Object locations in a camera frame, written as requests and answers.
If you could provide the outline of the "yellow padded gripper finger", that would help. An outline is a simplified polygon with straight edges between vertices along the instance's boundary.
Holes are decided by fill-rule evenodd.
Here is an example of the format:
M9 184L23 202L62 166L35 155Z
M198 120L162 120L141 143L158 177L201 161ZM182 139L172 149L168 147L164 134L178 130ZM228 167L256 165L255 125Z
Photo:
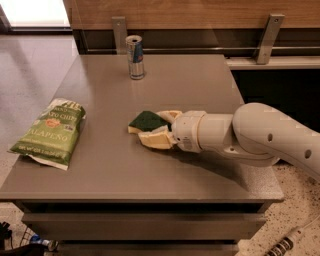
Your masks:
M138 137L144 146L159 150L171 149L177 143L167 126L149 132L139 132Z
M165 110L157 112L157 115L160 116L162 119L167 121L168 123L172 124L177 117L182 114L181 111L178 110Z

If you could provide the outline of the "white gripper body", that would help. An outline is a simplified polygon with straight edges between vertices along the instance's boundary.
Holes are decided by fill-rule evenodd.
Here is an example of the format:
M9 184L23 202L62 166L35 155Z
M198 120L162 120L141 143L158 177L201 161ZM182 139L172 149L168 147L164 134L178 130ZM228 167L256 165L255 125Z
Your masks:
M198 126L205 111L187 111L179 115L171 125L177 146L185 152L199 153Z

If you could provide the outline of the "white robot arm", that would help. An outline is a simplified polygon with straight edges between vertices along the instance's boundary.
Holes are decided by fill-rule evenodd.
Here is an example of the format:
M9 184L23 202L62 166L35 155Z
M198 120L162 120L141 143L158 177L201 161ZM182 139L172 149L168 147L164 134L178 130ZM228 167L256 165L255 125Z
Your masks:
M282 159L320 179L320 133L271 106L249 103L232 114L164 111L160 116L166 125L138 134L149 148L215 152L261 167Z

